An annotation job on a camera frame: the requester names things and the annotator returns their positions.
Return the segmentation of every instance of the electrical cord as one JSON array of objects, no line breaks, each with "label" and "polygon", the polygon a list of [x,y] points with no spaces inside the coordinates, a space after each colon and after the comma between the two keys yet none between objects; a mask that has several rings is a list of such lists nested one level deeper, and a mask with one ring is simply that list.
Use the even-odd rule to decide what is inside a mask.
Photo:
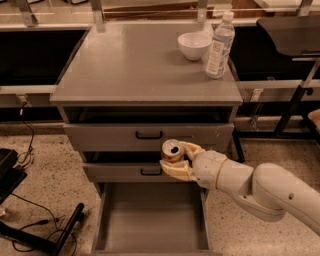
[{"label": "electrical cord", "polygon": [[[36,226],[36,225],[45,225],[45,224],[48,224],[49,221],[48,220],[40,220],[40,221],[37,221],[35,223],[32,223],[32,224],[28,224],[28,225],[25,225],[23,226],[22,228],[20,228],[19,230],[24,230],[28,227],[32,227],[32,226]],[[17,252],[32,252],[34,251],[34,248],[30,248],[30,249],[27,249],[27,250],[21,250],[21,249],[18,249],[17,246],[16,246],[16,243],[17,241],[13,240],[12,241],[12,247],[17,251]]]},{"label": "electrical cord", "polygon": [[11,195],[19,198],[19,199],[22,200],[22,201],[25,201],[25,202],[27,202],[27,203],[29,203],[29,204],[33,204],[33,205],[35,205],[35,206],[41,207],[41,208],[45,209],[46,211],[48,211],[49,214],[50,214],[51,217],[52,217],[52,220],[53,220],[53,222],[54,222],[54,224],[55,224],[56,229],[58,229],[57,221],[59,221],[59,218],[56,218],[56,217],[53,215],[53,213],[52,213],[47,207],[45,207],[45,206],[43,206],[43,205],[40,205],[40,204],[37,204],[37,203],[34,203],[34,202],[32,202],[32,201],[29,201],[29,200],[27,200],[27,199],[25,199],[25,198],[23,198],[23,197],[21,197],[21,196],[18,196],[18,195],[14,194],[14,193],[11,193]]},{"label": "electrical cord", "polygon": [[[64,219],[66,218],[65,215],[63,215],[63,216],[61,216],[61,217],[59,217],[59,218],[56,218],[56,217],[53,215],[53,213],[50,211],[50,209],[48,209],[47,207],[45,207],[45,206],[43,206],[43,205],[40,205],[40,204],[37,204],[37,203],[35,203],[35,202],[32,202],[32,201],[30,201],[30,200],[27,200],[27,199],[25,199],[25,198],[23,198],[23,197],[21,197],[21,196],[18,196],[18,195],[14,194],[14,193],[11,193],[11,195],[13,195],[13,196],[17,197],[18,199],[23,200],[23,201],[25,201],[25,202],[27,202],[27,203],[30,203],[30,204],[33,204],[33,205],[35,205],[35,206],[41,207],[41,208],[43,208],[43,209],[45,209],[46,211],[49,212],[49,214],[51,215],[51,217],[52,217],[52,219],[53,219],[53,222],[54,222],[54,224],[55,224],[56,230],[55,230],[54,232],[52,232],[52,233],[48,236],[48,238],[47,238],[48,240],[49,240],[55,233],[57,233],[57,232],[64,232],[64,233],[67,232],[65,229],[60,229],[60,226],[61,226],[61,224],[62,224],[62,221],[64,221]],[[41,220],[41,221],[38,221],[38,222],[36,222],[36,223],[28,224],[28,225],[22,227],[20,230],[25,229],[25,228],[27,228],[27,227],[35,226],[35,225],[44,225],[44,224],[47,224],[47,223],[49,223],[48,220]],[[77,242],[76,237],[75,237],[72,233],[68,233],[68,236],[71,236],[71,237],[73,238],[74,243],[75,243],[75,248],[74,248],[74,250],[73,250],[73,252],[72,252],[72,254],[71,254],[71,256],[74,256],[74,255],[76,255],[76,252],[77,252],[78,242]],[[12,246],[13,246],[13,248],[14,248],[16,251],[18,251],[18,252],[31,252],[31,251],[34,250],[34,248],[30,248],[30,249],[25,250],[25,251],[24,251],[24,250],[20,250],[20,249],[16,248],[15,242],[16,242],[16,241],[12,241]]]},{"label": "electrical cord", "polygon": [[[23,102],[22,106],[21,106],[21,110],[20,110],[20,115],[22,118],[22,122],[25,126],[27,126],[30,131],[31,131],[31,140],[28,146],[28,150],[24,153],[21,153],[18,155],[18,163],[21,165],[22,168],[25,168],[27,165],[29,165],[32,162],[32,151],[33,151],[33,147],[32,147],[32,142],[33,142],[33,138],[34,138],[34,130],[32,129],[32,127],[30,125],[28,125],[25,120],[24,120],[24,107],[27,105],[27,102]],[[23,160],[19,160],[19,158],[21,156],[24,155]]]}]

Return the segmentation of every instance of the water bottle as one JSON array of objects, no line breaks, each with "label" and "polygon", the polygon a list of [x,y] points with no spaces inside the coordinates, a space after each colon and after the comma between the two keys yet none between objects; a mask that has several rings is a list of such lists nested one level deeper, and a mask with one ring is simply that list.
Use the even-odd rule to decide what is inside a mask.
[{"label": "water bottle", "polygon": [[223,76],[235,31],[232,25],[233,12],[225,12],[222,22],[214,30],[210,46],[206,73],[209,77],[218,79]]}]

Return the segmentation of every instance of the drawer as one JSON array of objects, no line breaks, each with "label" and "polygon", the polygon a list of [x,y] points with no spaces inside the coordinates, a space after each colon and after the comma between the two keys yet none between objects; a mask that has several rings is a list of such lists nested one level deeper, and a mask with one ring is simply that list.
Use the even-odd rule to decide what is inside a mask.
[{"label": "drawer", "polygon": [[162,171],[159,162],[154,163],[84,163],[89,181],[105,182],[180,182]]},{"label": "drawer", "polygon": [[226,151],[234,125],[228,124],[66,124],[73,148],[93,151],[159,151],[168,139]]},{"label": "drawer", "polygon": [[203,204],[195,183],[105,183],[92,254],[214,255]]}]

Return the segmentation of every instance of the bottle cap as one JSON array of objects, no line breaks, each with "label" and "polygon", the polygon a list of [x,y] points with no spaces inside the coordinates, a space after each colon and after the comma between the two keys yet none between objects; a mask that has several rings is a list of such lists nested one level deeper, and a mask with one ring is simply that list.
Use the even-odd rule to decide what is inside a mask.
[{"label": "bottle cap", "polygon": [[222,19],[224,21],[228,21],[228,22],[231,22],[233,20],[233,16],[234,16],[234,13],[233,12],[224,12],[223,13],[223,16],[222,16]]}]

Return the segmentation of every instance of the terrazzo floor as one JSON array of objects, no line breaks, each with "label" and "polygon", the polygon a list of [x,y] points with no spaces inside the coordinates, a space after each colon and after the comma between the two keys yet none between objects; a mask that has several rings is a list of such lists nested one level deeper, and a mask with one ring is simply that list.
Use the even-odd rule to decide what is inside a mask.
[{"label": "terrazzo floor", "polygon": [[[33,123],[33,162],[26,169],[27,178],[14,191],[25,199],[49,208],[55,217],[66,216],[61,227],[78,203],[85,205],[85,219],[76,226],[76,255],[90,253],[95,233],[99,196],[81,168],[60,123]],[[31,136],[22,124],[0,123],[0,147],[25,152]],[[273,162],[290,170],[320,192],[320,148],[312,141],[241,139],[246,164],[253,167]],[[237,159],[233,145],[228,156]],[[0,220],[21,228],[41,219],[50,219],[42,208],[9,196],[2,204],[6,214]],[[286,214],[275,223],[261,221],[238,207],[227,195],[210,191],[206,207],[215,253],[222,255],[320,255],[320,237],[300,221]],[[52,221],[26,231],[48,237],[55,230]],[[42,252],[20,253],[11,241],[0,237],[0,255],[40,256]],[[69,238],[60,255],[72,255],[75,242]]]}]

